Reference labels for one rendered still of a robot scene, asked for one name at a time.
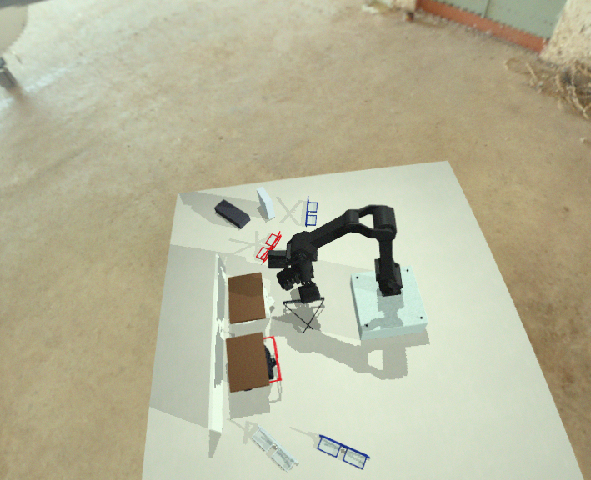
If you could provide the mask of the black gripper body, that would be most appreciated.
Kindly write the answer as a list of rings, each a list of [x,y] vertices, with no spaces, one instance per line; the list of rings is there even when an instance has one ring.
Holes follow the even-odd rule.
[[[299,295],[301,298],[301,302],[303,304],[312,303],[319,301],[321,296],[318,290],[318,287],[315,286],[314,282],[312,282],[313,275],[313,265],[307,272],[299,272],[294,268],[294,272],[296,276],[298,276],[303,289],[299,291]]]

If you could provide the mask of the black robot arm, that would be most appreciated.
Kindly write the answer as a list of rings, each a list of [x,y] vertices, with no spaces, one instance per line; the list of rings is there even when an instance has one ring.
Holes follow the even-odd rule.
[[[368,214],[373,214],[373,228],[359,222]],[[294,283],[300,284],[294,268],[301,273],[307,272],[312,262],[317,262],[320,247],[347,233],[360,233],[378,241],[380,258],[374,259],[374,266],[383,297],[400,295],[403,287],[400,265],[393,259],[393,240],[397,232],[393,207],[369,204],[360,209],[349,209],[312,232],[294,234],[287,242],[286,250],[268,250],[268,268],[283,269],[277,273],[277,279],[282,289],[288,291]]]

